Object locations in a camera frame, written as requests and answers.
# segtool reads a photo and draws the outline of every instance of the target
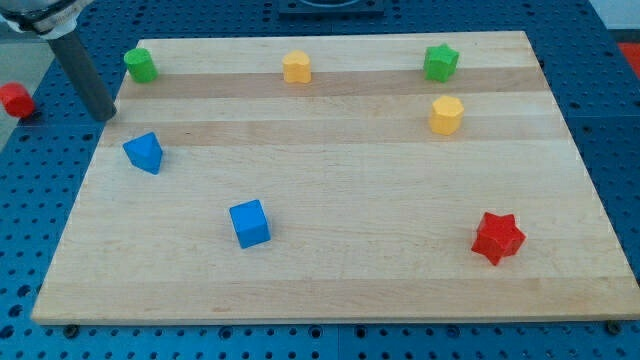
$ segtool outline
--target wooden board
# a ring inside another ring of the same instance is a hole
[[[460,51],[425,81],[427,46]],[[522,32],[143,40],[33,312],[42,324],[636,318],[640,290]],[[282,81],[282,56],[313,82]],[[430,104],[465,104],[432,134]],[[122,144],[155,131],[158,176]],[[261,199],[270,242],[241,250],[229,207]],[[482,214],[528,238],[498,267]]]

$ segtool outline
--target red star-shaped block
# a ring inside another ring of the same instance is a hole
[[[498,265],[505,256],[515,255],[526,238],[518,229],[513,214],[498,216],[484,213],[477,233],[471,250],[486,256],[493,265]]]

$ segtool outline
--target red object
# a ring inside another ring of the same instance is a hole
[[[620,47],[620,50],[627,58],[636,76],[640,78],[640,44],[619,43],[618,47]]]
[[[7,83],[0,87],[0,101],[7,114],[15,117],[27,117],[36,109],[27,89],[18,83]]]
[[[515,255],[527,237],[518,229],[513,214],[498,216],[486,212],[477,232],[471,250],[486,256],[493,265],[498,265],[505,256]]]

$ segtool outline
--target green block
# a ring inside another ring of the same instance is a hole
[[[137,83],[147,83],[158,77],[151,54],[144,48],[137,48],[127,51],[124,54],[124,63],[131,75],[131,79]]]
[[[458,57],[460,53],[447,44],[428,47],[424,55],[424,78],[447,82],[449,76],[456,72]]]

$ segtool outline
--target green star-shaped block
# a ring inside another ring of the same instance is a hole
[[[456,72],[459,56],[460,53],[447,44],[428,47],[424,56],[424,78],[447,82]]]

